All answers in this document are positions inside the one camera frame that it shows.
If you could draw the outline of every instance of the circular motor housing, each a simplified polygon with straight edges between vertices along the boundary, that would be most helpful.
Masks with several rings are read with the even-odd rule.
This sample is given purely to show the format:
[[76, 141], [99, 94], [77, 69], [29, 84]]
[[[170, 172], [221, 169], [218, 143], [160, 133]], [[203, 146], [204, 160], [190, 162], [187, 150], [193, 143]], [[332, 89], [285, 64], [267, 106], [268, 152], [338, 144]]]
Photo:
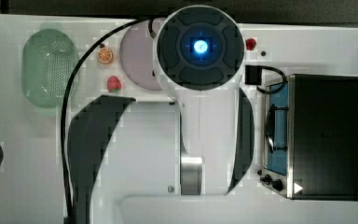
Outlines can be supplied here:
[[165, 20], [154, 41], [154, 70], [163, 90], [238, 88], [244, 42], [236, 22], [214, 7], [185, 7]]

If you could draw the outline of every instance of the black panel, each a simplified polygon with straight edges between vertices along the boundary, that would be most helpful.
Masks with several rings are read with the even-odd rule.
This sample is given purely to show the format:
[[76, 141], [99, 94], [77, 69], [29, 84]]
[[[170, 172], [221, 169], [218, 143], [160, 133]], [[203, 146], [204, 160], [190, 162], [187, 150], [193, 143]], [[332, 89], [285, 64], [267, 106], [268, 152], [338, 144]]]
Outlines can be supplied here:
[[180, 78], [184, 82], [192, 83], [194, 85], [208, 85], [217, 83], [223, 79], [223, 74], [218, 68], [212, 68], [209, 70], [196, 70], [186, 67], [180, 73]]
[[358, 26], [358, 1], [189, 1], [189, 0], [73, 0], [46, 1], [46, 0], [1, 0], [6, 2], [8, 13], [33, 14], [49, 16], [83, 16], [104, 18], [136, 19], [150, 15], [170, 15], [175, 10], [189, 5], [202, 3], [218, 7], [229, 12], [237, 22], [244, 23], [292, 23], [304, 24], [315, 22], [323, 25], [332, 25], [332, 22], [341, 26]]
[[294, 107], [294, 199], [358, 201], [358, 77], [296, 75]]
[[71, 121], [68, 133], [68, 161], [74, 190], [71, 223], [90, 223], [90, 199], [103, 154], [131, 98], [101, 96], [82, 109]]
[[238, 109], [237, 145], [235, 152], [234, 170], [228, 192], [237, 186], [248, 171], [254, 154], [255, 125], [252, 105], [242, 89]]

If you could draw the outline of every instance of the blue led light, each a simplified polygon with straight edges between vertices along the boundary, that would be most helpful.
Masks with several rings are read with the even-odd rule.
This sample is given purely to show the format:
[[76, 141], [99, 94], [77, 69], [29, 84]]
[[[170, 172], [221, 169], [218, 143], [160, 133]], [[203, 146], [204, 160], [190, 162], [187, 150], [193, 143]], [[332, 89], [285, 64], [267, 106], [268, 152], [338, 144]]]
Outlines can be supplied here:
[[197, 40], [196, 43], [194, 43], [194, 50], [197, 53], [205, 53], [208, 49], [208, 43], [206, 43], [205, 40]]

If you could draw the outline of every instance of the black connector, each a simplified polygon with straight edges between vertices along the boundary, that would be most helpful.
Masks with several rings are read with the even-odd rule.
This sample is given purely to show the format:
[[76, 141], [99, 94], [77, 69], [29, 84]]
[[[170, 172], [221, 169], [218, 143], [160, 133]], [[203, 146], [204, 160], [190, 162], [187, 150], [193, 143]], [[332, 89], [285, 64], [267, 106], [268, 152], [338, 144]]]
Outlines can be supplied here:
[[262, 74], [263, 70], [269, 70], [272, 72], [276, 72], [282, 77], [282, 83], [281, 86], [275, 90], [275, 91], [266, 91], [259, 87], [257, 87], [257, 90], [260, 91], [263, 94], [271, 95], [280, 92], [284, 86], [286, 85], [286, 75], [283, 71], [279, 70], [278, 68], [264, 66], [264, 65], [245, 65], [245, 84], [246, 85], [255, 85], [259, 86], [262, 82]]
[[156, 37], [156, 32], [154, 32], [153, 30], [153, 21], [155, 20], [155, 18], [152, 18], [149, 20], [149, 22], [147, 23], [147, 29], [149, 30], [149, 34], [150, 37], [152, 37], [153, 39]]
[[263, 68], [256, 65], [245, 66], [245, 84], [246, 85], [261, 85]]
[[270, 185], [272, 178], [270, 175], [264, 175], [264, 177], [260, 177], [260, 180], [264, 182], [266, 185]]

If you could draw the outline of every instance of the wire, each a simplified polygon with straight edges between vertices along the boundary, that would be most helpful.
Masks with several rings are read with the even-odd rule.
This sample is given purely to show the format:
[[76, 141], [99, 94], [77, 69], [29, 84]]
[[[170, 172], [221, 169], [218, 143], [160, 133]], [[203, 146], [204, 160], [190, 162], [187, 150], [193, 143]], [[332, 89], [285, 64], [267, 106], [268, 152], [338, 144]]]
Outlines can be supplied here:
[[63, 184], [65, 189], [65, 200], [66, 200], [66, 210], [68, 217], [72, 216], [72, 196], [71, 196], [71, 189], [69, 186], [69, 172], [68, 172], [68, 166], [65, 160], [65, 123], [66, 123], [66, 108], [68, 106], [68, 100], [69, 100], [69, 93], [71, 91], [72, 84], [75, 80], [76, 74], [78, 70], [80, 69], [80, 66], [83, 64], [83, 62], [86, 61], [86, 59], [91, 55], [91, 53], [99, 47], [104, 40], [109, 38], [111, 35], [114, 35], [115, 33], [122, 31], [130, 26], [133, 26], [134, 24], [140, 23], [142, 21], [146, 20], [137, 20], [137, 21], [130, 21], [124, 25], [119, 26], [118, 28], [114, 29], [113, 31], [107, 33], [103, 37], [101, 37], [97, 42], [95, 42], [87, 51], [86, 53], [81, 57], [81, 59], [77, 62], [74, 70], [72, 71], [71, 76], [69, 76], [68, 84], [66, 85], [65, 89], [65, 95], [63, 96], [62, 101], [62, 111], [61, 111], [61, 124], [60, 124], [60, 132], [61, 132], [61, 156], [62, 156], [62, 170], [63, 170]]
[[285, 86], [286, 83], [287, 83], [286, 75], [284, 74], [283, 71], [279, 70], [278, 68], [269, 67], [269, 66], [264, 66], [264, 65], [258, 65], [258, 67], [261, 68], [261, 69], [266, 69], [266, 70], [269, 70], [269, 71], [276, 72], [276, 73], [278, 73], [279, 75], [281, 75], [281, 77], [282, 77], [281, 86], [280, 86], [278, 89], [276, 89], [275, 91], [266, 91], [266, 90], [263, 90], [263, 89], [257, 87], [257, 90], [258, 90], [258, 91], [260, 91], [261, 93], [266, 94], [266, 95], [272, 95], [272, 94], [278, 93], [278, 92], [280, 92], [281, 90], [283, 90], [284, 86]]
[[154, 39], [156, 37], [156, 32], [153, 30], [153, 21], [155, 18], [149, 20], [149, 23], [147, 24], [147, 28], [149, 29], [150, 36]]

